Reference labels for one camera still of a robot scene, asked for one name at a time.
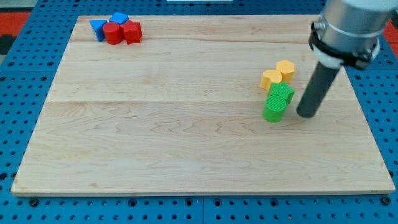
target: green block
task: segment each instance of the green block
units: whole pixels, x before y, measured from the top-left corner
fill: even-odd
[[[292,101],[293,95],[294,89],[289,87],[287,82],[272,83],[268,92],[268,96],[280,96],[285,99],[287,104]]]
[[[268,97],[262,117],[269,122],[279,122],[284,116],[287,103],[280,96],[272,95]]]

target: yellow block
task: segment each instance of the yellow block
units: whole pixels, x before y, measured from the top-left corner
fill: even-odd
[[[266,70],[262,73],[260,87],[269,91],[271,83],[282,82],[282,74],[278,70]]]
[[[290,83],[294,75],[294,64],[288,60],[283,60],[276,63],[276,70],[282,74],[282,80]]]

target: red cylinder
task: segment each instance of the red cylinder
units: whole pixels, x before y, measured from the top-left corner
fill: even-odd
[[[115,22],[107,22],[102,27],[102,30],[104,31],[107,43],[114,45],[122,42],[123,36],[119,24]]]

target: black cylindrical tool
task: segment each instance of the black cylindrical tool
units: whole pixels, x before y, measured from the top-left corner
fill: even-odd
[[[340,69],[332,69],[317,63],[310,82],[297,107],[297,113],[303,118],[311,118],[317,112],[326,93]]]

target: wood grain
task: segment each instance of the wood grain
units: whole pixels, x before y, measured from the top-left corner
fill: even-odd
[[[12,186],[18,196],[385,194],[395,187],[342,70],[317,116],[295,112],[315,16],[132,16],[141,44],[79,17]],[[264,121],[262,72],[295,63]]]

